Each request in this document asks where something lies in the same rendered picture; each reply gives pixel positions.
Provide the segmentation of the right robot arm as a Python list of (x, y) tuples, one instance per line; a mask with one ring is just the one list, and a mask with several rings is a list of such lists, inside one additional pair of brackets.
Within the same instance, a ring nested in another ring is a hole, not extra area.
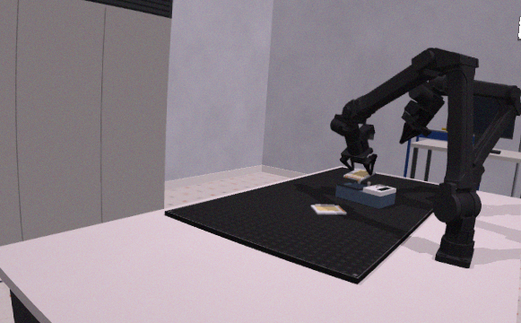
[[(410, 122), (415, 120), (422, 127), (426, 127), (434, 118), (426, 109), (436, 115), (445, 104), (442, 96), (447, 96), (447, 78), (445, 75), (438, 76), (409, 91), (409, 97), (417, 102), (409, 101), (404, 108), (404, 118)], [(493, 98), (499, 104), (496, 116), (473, 148), (473, 178), (478, 187), (482, 180), (482, 174), (485, 172), (482, 166), (484, 161), (499, 141), (509, 123), (516, 116), (521, 115), (521, 90), (515, 85), (473, 80), (473, 96)], [(513, 101), (513, 104), (511, 101)]]

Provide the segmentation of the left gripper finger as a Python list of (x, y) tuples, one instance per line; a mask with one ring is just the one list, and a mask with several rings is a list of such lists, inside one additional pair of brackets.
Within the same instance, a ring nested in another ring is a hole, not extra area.
[(368, 172), (368, 174), (371, 176), (373, 174), (373, 169), (374, 169), (374, 164), (375, 164), (375, 161), (377, 159), (377, 155), (376, 154), (372, 154), (371, 156), (374, 156), (374, 159), (371, 161), (371, 163), (369, 165), (364, 165), (363, 166), (365, 167), (366, 171)]
[[(349, 159), (351, 161), (352, 166), (350, 166), (349, 163), (347, 162)], [(340, 162), (342, 162), (350, 171), (354, 170), (354, 162), (352, 162), (350, 157), (342, 157), (340, 159)]]

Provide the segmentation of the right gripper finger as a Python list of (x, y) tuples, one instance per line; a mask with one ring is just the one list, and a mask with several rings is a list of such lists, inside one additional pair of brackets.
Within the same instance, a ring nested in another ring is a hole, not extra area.
[[(404, 135), (406, 134), (407, 130), (409, 129), (410, 125), (407, 124), (406, 122), (404, 123), (404, 129), (403, 129), (403, 133), (402, 133), (402, 136), (401, 136), (401, 139), (400, 139), (400, 142), (401, 140), (403, 139)], [(399, 142), (399, 143), (400, 143)]]
[(407, 132), (404, 135), (403, 139), (401, 140), (400, 144), (403, 144), (406, 141), (408, 141), (409, 139), (414, 138), (415, 136), (420, 135), (420, 134), (421, 134), (421, 132), (415, 131), (414, 129), (409, 127), (409, 129), (407, 130)]

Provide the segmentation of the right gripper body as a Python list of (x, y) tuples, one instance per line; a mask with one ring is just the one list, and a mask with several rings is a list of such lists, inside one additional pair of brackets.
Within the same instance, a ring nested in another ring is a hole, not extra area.
[[(430, 112), (428, 109), (427, 109), (427, 111), (428, 111), (429, 113), (431, 113), (433, 116), (435, 115), (435, 114), (433, 114), (432, 112)], [(409, 125), (411, 126), (412, 129), (414, 129), (415, 131), (421, 132), (424, 136), (428, 136), (428, 135), (431, 134), (431, 131), (430, 131), (427, 127), (422, 127), (422, 126), (421, 126), (419, 123), (417, 123), (415, 120), (413, 120), (413, 121), (411, 121), (411, 122), (410, 122), (410, 121), (407, 121), (407, 120), (404, 118), (404, 115), (402, 115), (401, 118), (402, 118), (402, 119), (403, 119), (407, 124), (409, 124)], [(416, 125), (417, 125), (418, 127), (417, 127)], [(426, 132), (426, 133), (425, 133), (425, 132)], [(428, 133), (427, 133), (427, 132), (428, 132)]]

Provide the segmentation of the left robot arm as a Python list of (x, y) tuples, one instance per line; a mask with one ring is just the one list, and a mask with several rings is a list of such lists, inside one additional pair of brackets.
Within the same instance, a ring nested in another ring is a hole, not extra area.
[[(433, 201), (433, 212), (439, 221), (446, 223), (446, 230), (435, 260), (470, 268), (475, 219), (482, 209), (473, 179), (473, 79), (479, 59), (454, 53), (427, 48), (412, 58), (412, 64), (402, 72), (346, 103), (342, 115), (335, 114), (330, 127), (350, 144), (362, 138), (363, 152), (366, 152), (368, 139), (374, 140), (375, 134), (374, 125), (366, 124), (367, 118), (447, 71), (447, 170)], [(359, 128), (358, 124), (363, 125)]]

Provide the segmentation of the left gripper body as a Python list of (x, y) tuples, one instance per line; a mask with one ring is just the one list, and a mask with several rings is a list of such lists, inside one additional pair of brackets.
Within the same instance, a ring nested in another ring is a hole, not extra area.
[(350, 157), (352, 162), (369, 165), (371, 161), (374, 159), (374, 156), (367, 156), (369, 154), (373, 153), (372, 148), (368, 148), (366, 152), (363, 152), (362, 144), (361, 144), (361, 138), (357, 142), (348, 143), (346, 142), (347, 147), (345, 150), (341, 153), (342, 157)]

